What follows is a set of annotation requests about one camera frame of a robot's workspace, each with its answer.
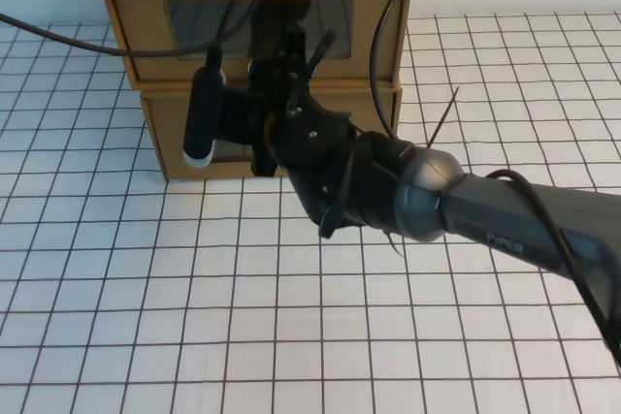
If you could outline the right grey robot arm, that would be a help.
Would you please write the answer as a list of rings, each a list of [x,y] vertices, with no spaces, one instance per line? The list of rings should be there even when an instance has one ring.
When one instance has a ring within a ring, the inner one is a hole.
[[[571,280],[608,347],[620,350],[620,200],[537,185],[511,170],[465,173],[449,153],[362,132],[349,114],[323,108],[310,80],[334,36],[313,54],[288,30],[251,62],[248,89],[229,109],[246,116],[253,172],[282,168],[327,239],[340,228],[432,241],[454,234]]]

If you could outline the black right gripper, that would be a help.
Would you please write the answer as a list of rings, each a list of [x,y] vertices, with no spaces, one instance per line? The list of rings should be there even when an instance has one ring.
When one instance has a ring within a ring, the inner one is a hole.
[[[336,33],[325,33],[307,64],[306,38],[301,28],[285,28],[281,38],[284,59],[303,65],[261,61],[251,66],[247,90],[223,87],[221,138],[252,148],[254,175],[282,168],[318,234],[328,239],[359,225],[345,212],[356,131],[349,113],[329,111],[311,95],[311,76]]]

